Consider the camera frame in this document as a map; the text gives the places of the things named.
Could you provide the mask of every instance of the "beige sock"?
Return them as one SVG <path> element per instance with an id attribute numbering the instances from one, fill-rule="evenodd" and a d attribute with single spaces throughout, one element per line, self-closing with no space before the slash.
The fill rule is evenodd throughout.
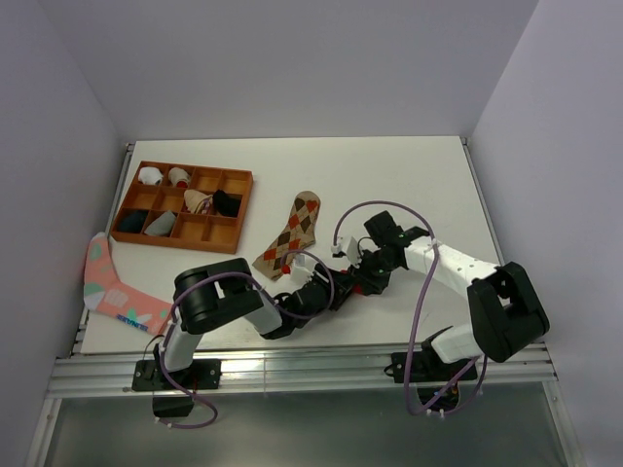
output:
<path id="1" fill-rule="evenodd" d="M 253 262 L 253 267 L 267 278 L 277 280 L 282 276 L 281 256 L 288 250 L 307 248 L 315 243 L 313 230 L 320 210 L 320 198 L 313 192 L 301 192 L 294 198 L 290 217 L 283 232 L 271 246 Z M 286 265 L 292 263 L 289 255 Z"/>

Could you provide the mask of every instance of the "gray wall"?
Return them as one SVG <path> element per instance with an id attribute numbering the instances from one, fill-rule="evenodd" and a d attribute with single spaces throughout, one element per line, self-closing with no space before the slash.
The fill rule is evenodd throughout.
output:
<path id="1" fill-rule="evenodd" d="M 502 250 L 550 314 L 547 338 L 594 466 L 623 444 L 623 3 L 541 0 L 473 134 Z"/>
<path id="2" fill-rule="evenodd" d="M 471 133 L 536 0 L 40 0 L 127 138 Z"/>
<path id="3" fill-rule="evenodd" d="M 21 465 L 55 356 L 80 317 L 91 235 L 121 145 L 41 7 L 0 2 L 0 462 Z"/>

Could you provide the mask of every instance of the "wooden tray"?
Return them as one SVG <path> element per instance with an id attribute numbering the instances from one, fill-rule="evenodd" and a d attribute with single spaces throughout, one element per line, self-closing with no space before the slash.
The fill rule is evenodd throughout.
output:
<path id="1" fill-rule="evenodd" d="M 140 183 L 138 172 L 142 167 L 158 168 L 164 176 L 161 184 L 153 186 Z M 191 175 L 188 189 L 171 186 L 168 171 L 174 167 L 181 167 Z M 252 186 L 253 174 L 246 170 L 144 161 L 136 170 L 126 197 L 117 212 L 111 235 L 117 241 L 141 245 L 236 253 Z M 207 195 L 223 190 L 230 197 L 240 199 L 238 216 L 236 218 L 222 216 L 216 212 L 213 204 L 207 214 L 191 214 L 184 204 L 186 190 L 197 190 Z M 136 210 L 149 211 L 141 233 L 117 231 L 121 220 Z M 171 234 L 169 236 L 145 234 L 145 229 L 168 210 L 177 216 Z"/>

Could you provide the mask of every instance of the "pink sock with green dots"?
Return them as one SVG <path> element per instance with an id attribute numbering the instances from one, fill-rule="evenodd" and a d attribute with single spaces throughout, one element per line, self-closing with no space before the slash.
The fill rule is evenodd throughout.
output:
<path id="1" fill-rule="evenodd" d="M 165 329 L 171 304 L 119 280 L 104 232 L 93 237 L 85 266 L 85 306 L 151 335 Z"/>

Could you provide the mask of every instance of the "white tabletop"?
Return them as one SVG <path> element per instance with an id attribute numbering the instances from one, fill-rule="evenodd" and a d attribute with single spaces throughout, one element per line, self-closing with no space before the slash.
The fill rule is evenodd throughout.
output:
<path id="1" fill-rule="evenodd" d="M 469 165 L 455 136 L 292 138 L 136 143 L 122 196 L 141 161 L 179 162 L 251 170 L 254 177 L 236 256 L 249 265 L 278 236 L 297 193 L 310 190 L 321 200 L 316 244 L 309 251 L 335 269 L 346 259 L 331 258 L 338 219 L 351 206 L 369 199 L 402 202 L 422 214 L 444 243 L 485 261 L 497 262 Z M 364 236 L 363 223 L 385 208 L 353 212 L 341 234 Z M 390 208 L 404 229 L 418 225 L 407 213 Z M 180 272 L 234 258 L 233 255 L 135 245 L 111 239 L 120 278 L 128 285 L 171 302 L 173 279 Z M 271 282 L 254 277 L 273 294 L 296 288 L 287 276 Z M 265 341 L 244 319 L 203 336 L 201 349 L 269 349 L 403 343 L 409 337 L 423 276 L 403 269 L 391 277 L 381 296 L 353 296 L 337 312 L 327 312 L 305 328 L 277 341 Z M 434 283 L 426 297 L 418 341 L 434 332 L 468 322 L 467 303 Z M 91 312 L 83 353 L 142 351 L 151 336 L 108 316 Z"/>

